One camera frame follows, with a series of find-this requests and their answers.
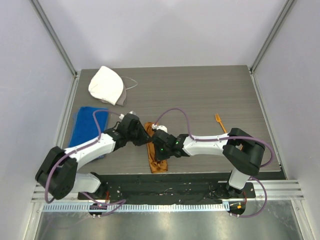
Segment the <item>orange satin napkin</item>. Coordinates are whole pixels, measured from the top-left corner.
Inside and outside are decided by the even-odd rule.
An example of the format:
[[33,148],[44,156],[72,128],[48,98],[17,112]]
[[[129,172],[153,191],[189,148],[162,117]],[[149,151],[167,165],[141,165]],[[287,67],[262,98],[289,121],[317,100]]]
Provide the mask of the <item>orange satin napkin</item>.
[[[144,124],[144,129],[152,137],[154,132],[152,129],[153,122],[146,122]],[[168,171],[167,160],[157,160],[155,145],[152,142],[147,143],[147,155],[150,171],[152,174],[165,173]]]

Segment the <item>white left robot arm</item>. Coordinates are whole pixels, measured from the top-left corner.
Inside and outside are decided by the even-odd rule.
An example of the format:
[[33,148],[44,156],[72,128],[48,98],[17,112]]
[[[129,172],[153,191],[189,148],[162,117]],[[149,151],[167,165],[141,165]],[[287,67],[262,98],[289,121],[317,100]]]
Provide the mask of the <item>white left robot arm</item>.
[[138,116],[130,112],[119,118],[114,127],[99,130],[91,140],[66,149],[55,146],[49,150],[35,175],[35,180],[44,187],[44,199],[48,204],[70,193],[102,199],[108,190],[107,183],[97,173],[79,173],[79,169],[100,156],[124,147],[128,142],[135,146],[151,142]]

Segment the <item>orange plastic fork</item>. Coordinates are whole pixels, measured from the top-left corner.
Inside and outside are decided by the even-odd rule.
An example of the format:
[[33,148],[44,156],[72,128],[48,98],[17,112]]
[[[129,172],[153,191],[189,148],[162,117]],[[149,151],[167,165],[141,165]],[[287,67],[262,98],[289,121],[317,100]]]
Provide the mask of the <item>orange plastic fork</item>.
[[215,120],[216,120],[217,123],[219,123],[219,125],[222,128],[223,132],[227,133],[227,130],[226,130],[224,124],[222,123],[222,120],[221,120],[220,115],[218,113],[215,114]]

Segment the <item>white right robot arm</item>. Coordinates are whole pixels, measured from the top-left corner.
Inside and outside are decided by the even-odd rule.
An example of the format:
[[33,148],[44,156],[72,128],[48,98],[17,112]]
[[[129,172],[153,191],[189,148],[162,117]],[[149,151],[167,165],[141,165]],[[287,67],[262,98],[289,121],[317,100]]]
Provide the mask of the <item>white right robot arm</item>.
[[233,198],[241,195],[247,180],[259,173],[266,149],[264,144],[239,128],[217,136],[180,134],[175,137],[159,127],[153,132],[151,139],[159,161],[196,155],[225,157],[233,165],[225,186],[226,193]]

